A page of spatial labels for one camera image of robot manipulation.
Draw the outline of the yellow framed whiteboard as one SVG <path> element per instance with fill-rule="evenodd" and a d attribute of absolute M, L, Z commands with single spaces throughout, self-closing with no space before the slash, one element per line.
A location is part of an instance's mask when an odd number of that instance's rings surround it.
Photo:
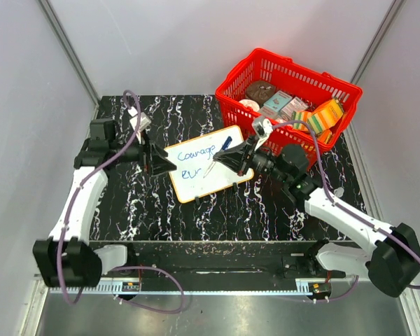
<path fill-rule="evenodd" d="M 238 176 L 223 164 L 213 161 L 214 154 L 221 149 L 227 138 L 232 139 L 230 148 L 244 140 L 239 126 L 232 125 L 165 148 L 168 160 L 176 165 L 176 170 L 169 175 L 179 202 L 191 202 L 197 197 L 210 195 L 253 178 L 252 169 Z"/>

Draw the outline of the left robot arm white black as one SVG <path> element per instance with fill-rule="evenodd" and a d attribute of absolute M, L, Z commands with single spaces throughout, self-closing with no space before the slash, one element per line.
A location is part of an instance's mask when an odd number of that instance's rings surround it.
<path fill-rule="evenodd" d="M 33 245 L 32 252 L 47 287 L 95 287 L 102 275 L 113 269 L 123 277 L 136 272 L 138 261 L 126 246 L 112 244 L 94 250 L 89 245 L 95 209 L 116 165 L 138 164 L 150 176 L 176 169 L 167 159 L 167 152 L 150 141 L 146 133 L 148 117 L 133 117 L 130 124 L 134 130 L 132 138 L 121 143 L 115 120 L 96 119 L 90 123 L 90 135 L 73 161 L 71 190 L 59 220 L 47 239 L 38 239 Z"/>

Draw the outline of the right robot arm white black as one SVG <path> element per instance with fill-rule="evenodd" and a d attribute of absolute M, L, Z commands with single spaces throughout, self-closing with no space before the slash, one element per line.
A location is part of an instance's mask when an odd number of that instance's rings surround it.
<path fill-rule="evenodd" d="M 256 138 L 250 136 L 233 148 L 217 152 L 213 158 L 240 176 L 253 169 L 276 179 L 284 195 L 300 211 L 326 222 L 356 243 L 354 248 L 318 243 L 304 260 L 310 276 L 341 271 L 366 277 L 392 298 L 406 288 L 416 287 L 413 280 L 420 273 L 420 245 L 410 226 L 384 223 L 334 196 L 308 175 L 309 161 L 301 146 L 287 145 L 274 156 L 256 145 Z"/>

